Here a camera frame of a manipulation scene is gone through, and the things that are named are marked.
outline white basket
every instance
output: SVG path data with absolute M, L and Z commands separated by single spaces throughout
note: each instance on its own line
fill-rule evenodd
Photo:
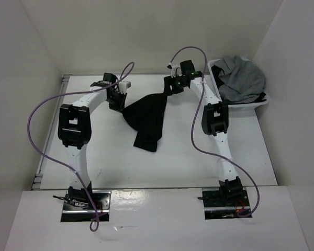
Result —
M 215 61 L 218 61 L 220 59 L 214 59 L 214 60 L 211 60 L 208 62 L 208 69 L 209 69 L 209 74 L 210 74 L 210 77 L 211 77 L 211 81 L 213 83 L 213 92 L 215 92 L 216 96 L 221 99 L 221 96 L 220 96 L 220 93 L 219 93 L 219 90 L 218 90 L 218 86 L 216 85 L 216 82 L 215 82 L 215 79 L 214 79 L 214 76 L 213 76 L 213 72 L 211 71 L 211 68 L 214 66 L 214 62 Z M 256 108 L 258 106 L 261 106 L 261 105 L 266 105 L 268 104 L 268 95 L 266 93 L 265 95 L 265 101 L 263 102 L 257 102 L 257 103 L 249 103 L 249 104 L 235 104 L 235 105 L 229 105 L 228 107 L 229 108 Z

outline white wall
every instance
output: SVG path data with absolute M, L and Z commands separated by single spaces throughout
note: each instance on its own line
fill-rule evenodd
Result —
M 253 57 L 282 0 L 21 0 L 59 69 L 66 74 L 167 71 L 181 47 L 210 59 Z M 191 58 L 199 68 L 203 59 Z
M 41 100 L 57 94 L 60 83 L 61 75 L 20 1 L 0 0 L 0 250 L 21 192 L 31 188 L 39 161 L 27 138 L 28 115 Z M 33 121 L 39 146 L 43 146 L 53 105 L 40 110 Z
M 278 181 L 290 185 L 313 251 L 314 0 L 284 0 L 254 62 L 266 75 L 271 97 L 257 110 L 265 143 Z

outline white tabletop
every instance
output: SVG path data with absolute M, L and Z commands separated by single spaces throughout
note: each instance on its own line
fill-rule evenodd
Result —
M 163 75 L 130 75 L 126 105 L 151 94 L 163 92 Z M 88 90 L 102 76 L 71 76 L 66 92 Z M 67 96 L 71 104 L 79 95 Z M 168 98 L 163 136 L 156 153 L 133 147 L 136 131 L 120 113 L 101 104 L 91 115 L 92 138 L 87 147 L 87 164 L 93 188 L 171 188 L 212 187 L 218 184 L 219 158 L 197 152 L 191 145 L 190 128 L 198 98 L 189 90 Z M 253 109 L 229 109 L 229 146 L 233 160 L 245 168 L 258 185 L 277 185 L 262 132 Z M 53 125 L 47 153 L 68 162 L 62 142 L 57 137 L 57 119 Z M 201 115 L 195 128 L 195 141 L 204 150 L 217 153 L 201 129 Z M 67 189 L 69 170 L 45 160 L 41 166 L 41 189 Z M 251 181 L 239 171 L 243 185 Z
M 256 202 L 247 188 L 250 205 Z M 25 191 L 6 251 L 246 250 L 307 251 L 286 187 L 260 187 L 250 219 L 205 220 L 201 189 L 113 191 L 109 222 L 95 233 L 89 222 L 61 223 L 65 191 Z

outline purple cable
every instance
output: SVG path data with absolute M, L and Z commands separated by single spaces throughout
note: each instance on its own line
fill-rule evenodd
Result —
M 78 178 L 79 181 L 81 182 L 81 184 L 82 184 L 82 186 L 83 186 L 83 188 L 84 188 L 84 190 L 85 190 L 85 192 L 86 192 L 86 194 L 87 194 L 87 197 L 88 197 L 89 201 L 91 202 L 91 205 L 92 205 L 92 207 L 93 207 L 93 209 L 94 209 L 94 211 L 95 211 L 95 215 L 96 215 L 96 217 L 93 219 L 93 221 L 92 221 L 91 224 L 89 225 L 89 229 L 90 229 L 92 232 L 96 232 L 96 231 L 98 230 L 98 228 L 99 228 L 99 222 L 100 222 L 99 217 L 102 216 L 103 214 L 99 215 L 98 210 L 97 210 L 97 208 L 96 208 L 96 205 L 95 205 L 95 203 L 93 202 L 93 199 L 92 199 L 91 195 L 89 194 L 89 192 L 88 192 L 88 190 L 87 190 L 87 187 L 86 187 L 86 185 L 84 184 L 84 182 L 83 182 L 82 178 L 80 177 L 79 173 L 78 173 L 72 166 L 70 166 L 70 165 L 68 165 L 68 164 L 66 164 L 66 163 L 64 163 L 64 162 L 61 162 L 61 161 L 59 161 L 59 160 L 57 160 L 57 159 L 55 159 L 55 158 L 52 158 L 52 157 L 50 157 L 49 155 L 45 154 L 44 152 L 42 152 L 41 149 L 39 149 L 39 148 L 35 145 L 34 141 L 32 140 L 31 134 L 30 134 L 30 123 L 31 123 L 32 116 L 33 116 L 34 113 L 38 110 L 38 108 L 40 108 L 43 104 L 45 104 L 46 102 L 48 102 L 48 101 L 50 101 L 50 100 L 53 100 L 53 99 L 59 98 L 59 97 L 63 97 L 63 96 L 68 96 L 68 95 L 88 94 L 88 93 L 99 92 L 99 91 L 101 91 L 101 90 L 104 90 L 104 89 L 107 89 L 107 88 L 110 88 L 110 87 L 113 87 L 113 86 L 117 85 L 120 81 L 124 80 L 124 79 L 131 73 L 132 69 L 133 69 L 134 66 L 135 66 L 135 63 L 134 63 L 134 62 L 130 62 L 129 64 L 126 65 L 125 69 L 127 69 L 128 66 L 130 66 L 130 65 L 132 65 L 132 67 L 130 68 L 130 70 L 128 71 L 128 73 L 126 73 L 126 74 L 124 75 L 124 77 L 121 77 L 118 81 L 116 81 L 115 83 L 113 83 L 113 84 L 111 84 L 111 85 L 108 85 L 108 86 L 106 86 L 106 87 L 103 87 L 103 88 L 100 88 L 100 89 L 97 89 L 97 90 L 93 90 L 93 91 L 88 90 L 88 91 L 84 91 L 84 92 L 74 92 L 74 93 L 59 94 L 59 95 L 55 95 L 55 96 L 52 96 L 52 97 L 49 97 L 49 98 L 43 100 L 43 101 L 42 101 L 41 103 L 39 103 L 39 104 L 34 108 L 34 110 L 31 112 L 31 114 L 29 115 L 29 118 L 28 118 L 28 122 L 27 122 L 27 134 L 28 134 L 28 139 L 29 139 L 29 141 L 30 141 L 32 147 L 33 147 L 39 154 L 41 154 L 43 157 L 45 157 L 45 158 L 47 158 L 47 159 L 49 159 L 49 160 L 51 160 L 51 161 L 54 161 L 54 162 L 56 162 L 56 163 L 58 163 L 58 164 L 61 164 L 61 165 L 63 165 L 63 166 L 66 166 L 67 168 L 69 168 L 71 171 L 73 171 L 73 172 L 75 173 L 75 175 L 77 176 L 77 178 Z M 93 228 L 92 228 L 92 225 L 93 225 L 93 222 L 95 222 L 95 221 L 96 221 L 96 227 L 95 227 L 95 229 L 93 229 Z
M 206 71 L 206 68 L 207 68 L 207 57 L 206 57 L 206 54 L 205 52 L 200 49 L 199 47 L 196 47 L 196 46 L 186 46 L 186 47 L 183 47 L 182 49 L 178 50 L 176 52 L 176 54 L 173 56 L 173 58 L 171 59 L 171 63 L 173 62 L 174 58 L 178 55 L 178 53 L 180 53 L 182 50 L 185 50 L 185 49 L 188 49 L 188 48 L 193 48 L 193 49 L 197 49 L 199 51 L 202 52 L 202 54 L 204 55 L 204 58 L 205 58 L 205 67 L 204 67 L 204 71 L 203 71 L 203 76 L 201 78 L 201 81 L 202 81 L 202 85 L 203 85 L 203 92 L 201 94 L 201 97 L 200 97 L 200 100 L 199 100 L 199 104 L 198 104 L 198 107 L 195 111 L 195 114 L 194 114 L 194 118 L 193 118 L 193 122 L 192 122 L 192 128 L 190 130 L 190 140 L 192 142 L 192 145 L 193 147 L 198 150 L 199 152 L 201 153 L 204 153 L 204 154 L 208 154 L 208 155 L 213 155 L 213 156 L 216 156 L 216 157 L 219 157 L 219 158 L 223 158 L 227 161 L 229 161 L 232 165 L 234 165 L 235 167 L 237 167 L 238 169 L 240 169 L 241 171 L 243 171 L 248 177 L 249 179 L 251 180 L 251 182 L 254 184 L 254 187 L 256 189 L 256 192 L 257 192 L 257 202 L 256 202 L 256 205 L 255 207 L 253 208 L 253 210 L 247 214 L 240 214 L 241 212 L 238 212 L 237 213 L 237 216 L 240 217 L 240 218 L 246 218 L 246 217 L 249 217 L 253 214 L 254 211 L 256 211 L 259 203 L 260 203 L 260 191 L 258 189 L 258 186 L 256 184 L 256 182 L 254 181 L 254 179 L 250 176 L 250 174 L 245 170 L 243 169 L 242 167 L 240 167 L 238 164 L 236 164 L 235 162 L 233 162 L 232 160 L 228 159 L 227 157 L 224 157 L 223 155 L 220 155 L 220 154 L 217 154 L 217 153 L 211 153 L 211 152 L 206 152 L 204 150 L 201 150 L 200 148 L 198 148 L 194 142 L 194 137 L 193 137 L 193 134 L 194 134 L 194 126 L 195 126 L 195 121 L 197 119 L 197 116 L 198 116 L 198 113 L 199 113 L 199 109 L 200 109 L 200 106 L 201 106 L 201 102 L 203 101 L 203 98 L 204 98 L 204 93 L 205 93 L 205 85 L 204 85 L 204 73 Z

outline purple cord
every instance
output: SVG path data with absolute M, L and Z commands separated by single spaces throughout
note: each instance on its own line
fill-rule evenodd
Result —
M 126 65 L 125 69 L 127 69 L 129 65 L 132 65 L 132 67 L 130 68 L 130 70 L 128 71 L 128 73 L 126 73 L 124 77 L 121 76 L 121 78 L 120 78 L 118 81 L 116 81 L 115 83 L 113 83 L 113 84 L 111 84 L 111 85 L 108 85 L 108 86 L 106 86 L 106 87 L 103 87 L 103 88 L 100 88 L 100 89 L 96 89 L 96 90 L 93 90 L 93 91 L 88 90 L 88 91 L 84 91 L 84 92 L 74 92 L 74 93 L 59 94 L 59 95 L 55 95 L 55 96 L 52 96 L 52 97 L 49 97 L 49 98 L 43 100 L 43 101 L 42 101 L 41 103 L 39 103 L 39 104 L 34 108 L 34 110 L 31 112 L 31 114 L 30 114 L 30 116 L 29 116 L 29 118 L 28 118 L 28 122 L 27 122 L 27 134 L 28 134 L 28 139 L 29 139 L 29 141 L 30 141 L 32 147 L 33 147 L 40 155 L 42 155 L 43 157 L 45 157 L 45 158 L 47 158 L 47 159 L 49 159 L 49 160 L 51 160 L 51 161 L 54 161 L 54 162 L 56 162 L 56 163 L 58 163 L 58 164 L 61 164 L 61 165 L 63 165 L 63 166 L 66 166 L 67 168 L 69 168 L 71 171 L 73 171 L 73 172 L 76 174 L 77 178 L 78 178 L 79 181 L 81 182 L 81 184 L 82 184 L 82 186 L 83 186 L 83 188 L 84 188 L 84 190 L 85 190 L 85 192 L 86 192 L 86 194 L 87 194 L 87 197 L 88 197 L 89 201 L 91 202 L 91 205 L 92 205 L 92 207 L 93 207 L 93 209 L 94 209 L 94 211 L 95 211 L 95 215 L 96 215 L 96 217 L 93 219 L 93 221 L 92 221 L 91 224 L 89 225 L 89 229 L 90 229 L 92 232 L 96 232 L 96 231 L 98 230 L 98 228 L 99 228 L 99 222 L 100 222 L 99 217 L 100 217 L 102 214 L 99 215 L 98 210 L 97 210 L 97 208 L 96 208 L 96 205 L 95 205 L 95 203 L 93 202 L 93 199 L 92 199 L 91 195 L 89 194 L 89 192 L 88 192 L 88 190 L 87 190 L 87 187 L 86 187 L 86 185 L 84 184 L 84 182 L 83 182 L 82 178 L 80 177 L 79 173 L 78 173 L 72 166 L 70 166 L 70 165 L 68 165 L 68 164 L 66 164 L 66 163 L 64 163 L 64 162 L 61 162 L 61 161 L 59 161 L 59 160 L 57 160 L 57 159 L 55 159 L 55 158 L 52 158 L 52 157 L 50 157 L 49 155 L 43 153 L 42 150 L 39 149 L 39 148 L 35 145 L 34 141 L 32 140 L 31 134 L 30 134 L 31 118 L 32 118 L 32 116 L 34 115 L 34 113 L 38 110 L 38 108 L 40 108 L 40 107 L 41 107 L 43 104 L 45 104 L 46 102 L 48 102 L 48 101 L 50 101 L 50 100 L 53 100 L 53 99 L 55 99 L 55 98 L 59 98 L 59 97 L 63 97 L 63 96 L 68 96 L 68 95 L 88 94 L 88 93 L 99 92 L 99 91 L 101 91 L 101 90 L 104 90 L 104 89 L 107 89 L 107 88 L 110 88 L 110 87 L 113 87 L 113 86 L 117 85 L 120 81 L 124 80 L 124 79 L 131 73 L 132 69 L 133 69 L 134 66 L 135 66 L 135 63 L 134 63 L 134 62 L 130 62 L 129 64 Z M 92 228 L 92 224 L 93 224 L 93 222 L 95 222 L 95 221 L 96 221 L 96 227 L 95 227 L 95 229 L 93 229 L 93 228 Z
M 238 212 L 237 213 L 237 216 L 240 217 L 240 218 L 246 218 L 246 217 L 249 217 L 253 214 L 254 211 L 256 211 L 259 203 L 260 203 L 260 191 L 258 189 L 258 186 L 256 184 L 256 182 L 254 181 L 254 179 L 250 176 L 250 174 L 245 170 L 243 169 L 242 167 L 240 167 L 238 164 L 236 164 L 235 162 L 233 162 L 232 160 L 228 159 L 227 157 L 224 157 L 223 155 L 220 155 L 220 154 L 217 154 L 217 153 L 210 153 L 210 152 L 206 152 L 204 150 L 201 150 L 200 148 L 198 148 L 194 142 L 194 137 L 193 137 L 193 134 L 194 134 L 194 125 L 195 125 L 195 121 L 197 119 L 197 116 L 198 116 L 198 113 L 199 113 L 199 109 L 200 109 L 200 106 L 201 106 L 201 102 L 203 101 L 203 98 L 204 98 L 204 93 L 205 93 L 205 85 L 204 85 L 204 73 L 206 71 L 206 68 L 207 68 L 207 57 L 206 57 L 206 54 L 205 52 L 200 49 L 199 47 L 196 47 L 196 46 L 186 46 L 186 47 L 183 47 L 182 49 L 178 50 L 176 52 L 176 54 L 173 56 L 173 58 L 171 59 L 171 63 L 173 62 L 174 58 L 178 55 L 178 53 L 180 53 L 182 50 L 185 50 L 185 49 L 188 49 L 188 48 L 193 48 L 193 49 L 197 49 L 199 51 L 202 52 L 202 54 L 204 55 L 204 58 L 205 58 L 205 67 L 204 67 L 204 71 L 203 71 L 203 76 L 201 78 L 201 81 L 202 81 L 202 85 L 203 85 L 203 92 L 201 94 L 201 97 L 200 97 L 200 100 L 199 100 L 199 104 L 198 104 L 198 107 L 197 107 L 197 110 L 195 111 L 195 114 L 194 114 L 194 118 L 193 118 L 193 122 L 192 122 L 192 128 L 190 130 L 190 140 L 192 142 L 192 145 L 193 147 L 198 150 L 199 152 L 201 153 L 204 153 L 204 154 L 208 154 L 208 155 L 213 155 L 213 156 L 216 156 L 216 157 L 219 157 L 219 158 L 223 158 L 227 161 L 229 161 L 232 165 L 234 165 L 235 167 L 237 167 L 238 169 L 240 169 L 241 171 L 243 171 L 251 180 L 251 182 L 254 184 L 255 186 L 255 189 L 256 189 L 256 192 L 257 192 L 257 202 L 256 202 L 256 205 L 255 207 L 253 208 L 253 210 L 247 214 L 244 214 L 244 215 L 241 215 L 240 213 L 242 212 Z

